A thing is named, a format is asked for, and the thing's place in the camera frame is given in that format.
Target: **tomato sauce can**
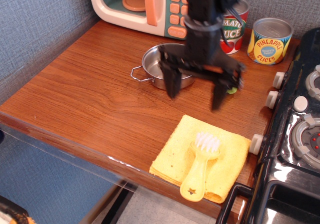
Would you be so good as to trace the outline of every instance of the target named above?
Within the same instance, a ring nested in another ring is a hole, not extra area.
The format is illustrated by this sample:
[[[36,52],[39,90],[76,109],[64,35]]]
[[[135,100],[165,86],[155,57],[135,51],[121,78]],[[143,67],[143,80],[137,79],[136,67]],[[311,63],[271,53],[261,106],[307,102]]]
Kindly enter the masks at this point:
[[[240,50],[247,23],[249,5],[245,0],[239,0],[233,8],[242,18],[240,23],[232,14],[227,12],[223,18],[223,34],[229,46],[221,39],[220,46],[226,54],[233,54]]]

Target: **brush handle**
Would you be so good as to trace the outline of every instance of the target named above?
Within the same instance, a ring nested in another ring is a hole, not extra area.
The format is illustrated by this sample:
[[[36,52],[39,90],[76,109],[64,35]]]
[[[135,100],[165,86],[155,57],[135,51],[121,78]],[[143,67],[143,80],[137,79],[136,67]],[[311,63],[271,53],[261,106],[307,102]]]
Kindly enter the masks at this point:
[[[208,159],[208,156],[196,152],[192,167],[180,186],[180,194],[185,199],[199,202],[204,197]]]

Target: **metal pot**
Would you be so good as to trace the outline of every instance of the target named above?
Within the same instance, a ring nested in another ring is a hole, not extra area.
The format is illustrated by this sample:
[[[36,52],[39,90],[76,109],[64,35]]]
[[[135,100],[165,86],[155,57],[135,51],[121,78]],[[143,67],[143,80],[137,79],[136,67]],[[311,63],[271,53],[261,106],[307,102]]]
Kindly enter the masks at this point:
[[[167,45],[169,47],[174,47],[176,45],[183,45],[179,43],[165,43],[161,45]],[[144,82],[150,80],[152,85],[159,89],[166,89],[164,75],[160,69],[159,61],[160,61],[160,52],[158,50],[158,46],[154,46],[149,49],[144,56],[142,57],[142,66],[135,67],[131,71],[131,77],[139,82]],[[134,77],[134,71],[139,68],[144,68],[149,78],[146,79],[138,79]],[[191,85],[195,81],[195,78],[191,75],[187,76],[182,74],[181,77],[181,89]]]

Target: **pot handle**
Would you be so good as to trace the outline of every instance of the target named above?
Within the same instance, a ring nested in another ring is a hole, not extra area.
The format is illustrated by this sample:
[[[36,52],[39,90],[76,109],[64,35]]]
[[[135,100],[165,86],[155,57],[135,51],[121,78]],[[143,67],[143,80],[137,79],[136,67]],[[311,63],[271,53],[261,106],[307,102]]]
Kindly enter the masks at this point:
[[[133,68],[132,70],[131,70],[131,78],[133,78],[133,79],[135,79],[135,80],[137,80],[137,81],[139,81],[139,82],[144,82],[144,81],[148,81],[148,80],[152,80],[152,82],[154,82],[154,79],[153,78],[146,78],[146,79],[143,79],[143,80],[141,80],[141,79],[138,79],[137,77],[134,77],[134,70],[135,69],[138,69],[138,68],[142,68],[142,66],[139,66],[139,67],[135,67],[135,68]]]

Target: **white bristles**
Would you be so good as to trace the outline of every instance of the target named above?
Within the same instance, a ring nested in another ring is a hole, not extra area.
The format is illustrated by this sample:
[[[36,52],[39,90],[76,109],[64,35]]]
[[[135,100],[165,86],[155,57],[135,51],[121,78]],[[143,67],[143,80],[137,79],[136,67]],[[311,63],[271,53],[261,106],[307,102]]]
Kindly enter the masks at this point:
[[[220,140],[210,133],[198,133],[195,139],[196,147],[200,147],[201,151],[205,149],[207,152],[216,152],[220,146]]]

